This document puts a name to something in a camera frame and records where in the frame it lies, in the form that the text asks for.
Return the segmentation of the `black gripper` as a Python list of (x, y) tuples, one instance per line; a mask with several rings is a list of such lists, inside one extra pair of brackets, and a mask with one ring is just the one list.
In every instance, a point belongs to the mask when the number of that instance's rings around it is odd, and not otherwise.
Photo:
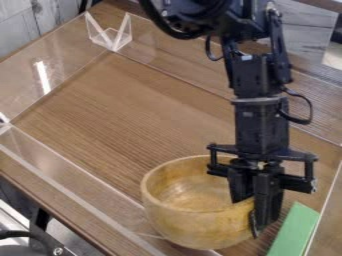
[(236, 143), (208, 146), (209, 173), (229, 180), (232, 200), (253, 196), (249, 213), (253, 237), (274, 223), (281, 214), (284, 190), (313, 193), (316, 187), (313, 153), (290, 148), (290, 121), (286, 97), (236, 99)]

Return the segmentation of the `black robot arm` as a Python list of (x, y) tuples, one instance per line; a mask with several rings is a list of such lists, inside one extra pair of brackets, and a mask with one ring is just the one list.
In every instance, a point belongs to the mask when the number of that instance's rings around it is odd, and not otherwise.
[(252, 232), (258, 235), (278, 220), (284, 192), (317, 190), (317, 156), (290, 148), (290, 124), (308, 125), (310, 118), (290, 114), (289, 98), (300, 94), (284, 40), (282, 14), (273, 0), (139, 0), (146, 15), (171, 37), (221, 40), (229, 86), (236, 99), (236, 143), (210, 144), (209, 173), (229, 180), (232, 200), (254, 199), (249, 213)]

